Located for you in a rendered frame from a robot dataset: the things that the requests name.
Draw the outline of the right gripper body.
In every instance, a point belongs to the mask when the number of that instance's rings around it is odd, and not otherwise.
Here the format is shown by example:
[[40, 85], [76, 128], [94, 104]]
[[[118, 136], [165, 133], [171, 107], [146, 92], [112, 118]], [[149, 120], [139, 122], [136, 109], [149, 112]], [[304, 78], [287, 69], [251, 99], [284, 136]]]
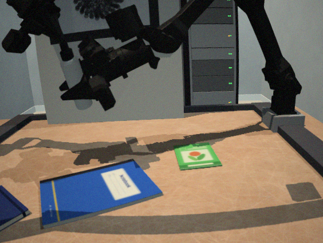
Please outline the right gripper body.
[[[112, 49], [113, 51], [111, 51], [109, 54], [110, 56], [115, 54], [117, 59], [114, 60], [114, 63], [108, 69], [100, 74], [98, 74], [95, 69], [96, 65], [90, 62], [88, 59], [83, 58], [81, 61], [88, 76], [92, 76], [92, 78], [88, 79], [89, 85], [102, 105], [104, 111], [113, 108], [116, 103], [116, 100], [109, 88], [111, 86], [109, 82], [120, 76], [123, 76], [125, 79], [128, 77], [127, 73], [131, 71], [120, 48], [114, 49], [112, 47]], [[96, 76], [97, 74], [99, 76]]]

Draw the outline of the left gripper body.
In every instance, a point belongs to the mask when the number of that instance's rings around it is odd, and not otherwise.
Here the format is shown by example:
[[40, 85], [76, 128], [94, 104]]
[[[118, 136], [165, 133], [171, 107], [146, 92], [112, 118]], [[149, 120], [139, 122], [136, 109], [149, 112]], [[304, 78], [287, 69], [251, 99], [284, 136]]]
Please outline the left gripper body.
[[[41, 6], [46, 2], [53, 5], [55, 0], [7, 0], [6, 3], [12, 6], [18, 13], [17, 16], [23, 19], [19, 30], [10, 29], [2, 41], [2, 47], [9, 53], [23, 53], [31, 44], [31, 37], [24, 32], [24, 28], [33, 19], [40, 22], [40, 16], [37, 14]], [[56, 6], [56, 5], [55, 5]]]

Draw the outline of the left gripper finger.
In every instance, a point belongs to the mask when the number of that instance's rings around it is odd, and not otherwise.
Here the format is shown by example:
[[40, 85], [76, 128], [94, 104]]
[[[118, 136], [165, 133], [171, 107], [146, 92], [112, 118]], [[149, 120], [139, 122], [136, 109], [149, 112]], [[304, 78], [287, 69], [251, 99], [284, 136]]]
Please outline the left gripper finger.
[[[34, 31], [35, 30], [35, 31]], [[33, 34], [33, 35], [41, 35], [44, 34], [60, 43], [64, 43], [63, 41], [61, 41], [52, 31], [51, 29], [42, 22], [38, 22], [35, 20], [31, 20], [28, 25], [24, 28], [24, 32], [25, 33], [29, 33], [29, 34]]]
[[[49, 2], [46, 2], [37, 12], [40, 18], [47, 24], [51, 31], [63, 42], [65, 42], [65, 37], [61, 30], [58, 14], [61, 9]], [[50, 17], [51, 16], [51, 17]]]

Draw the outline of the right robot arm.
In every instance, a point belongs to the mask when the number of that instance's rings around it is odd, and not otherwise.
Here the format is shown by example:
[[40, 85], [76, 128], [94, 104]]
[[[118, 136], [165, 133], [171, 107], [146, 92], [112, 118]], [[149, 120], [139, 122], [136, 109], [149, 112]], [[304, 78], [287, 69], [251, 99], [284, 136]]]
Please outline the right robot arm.
[[[144, 27], [135, 5], [118, 9], [105, 16], [107, 24], [115, 38], [122, 42], [137, 37], [136, 40], [119, 47], [129, 65], [134, 70], [146, 63], [157, 69], [159, 57], [152, 49], [161, 53], [177, 51], [184, 41], [190, 26], [212, 4], [214, 0], [189, 0], [178, 13], [158, 28]], [[273, 89], [270, 109], [277, 115], [294, 115], [296, 95], [302, 86], [296, 79], [294, 70], [283, 57], [277, 39], [266, 14], [265, 0], [234, 0], [237, 6], [248, 16], [259, 45], [266, 60], [262, 72], [265, 81]], [[144, 38], [148, 37], [148, 38]], [[149, 42], [149, 45], [144, 43]], [[103, 48], [90, 35], [78, 45], [80, 55], [96, 65], [98, 74], [108, 69], [117, 59], [110, 56], [112, 48]], [[151, 49], [152, 48], [152, 49]], [[108, 54], [108, 55], [107, 55]]]

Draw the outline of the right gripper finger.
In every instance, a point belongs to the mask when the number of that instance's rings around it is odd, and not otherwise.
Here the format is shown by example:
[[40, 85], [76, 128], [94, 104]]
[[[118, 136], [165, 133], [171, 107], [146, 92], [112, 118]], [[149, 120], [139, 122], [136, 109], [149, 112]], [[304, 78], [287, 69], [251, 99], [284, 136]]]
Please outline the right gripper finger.
[[[88, 86], [88, 87], [87, 87]], [[89, 81], [85, 74], [83, 74], [81, 81], [73, 86], [71, 89], [61, 95], [62, 100], [81, 100], [89, 99], [98, 101], [96, 95], [92, 91]]]
[[[82, 62], [81, 62], [81, 60], [80, 60], [80, 58], [79, 58], [79, 62], [80, 62], [80, 64], [81, 64], [81, 69], [82, 69], [82, 72], [83, 73], [85, 73], [85, 75], [86, 75], [86, 77], [89, 79], [90, 77], [88, 76], [88, 74], [86, 73], [86, 71], [85, 71], [85, 69], [84, 69], [84, 67], [83, 67], [83, 65], [82, 65]], [[66, 82], [66, 80], [59, 86], [59, 89], [60, 89], [60, 91], [66, 91], [66, 90], [69, 90], [69, 87], [68, 87], [68, 85], [67, 85], [67, 82]]]

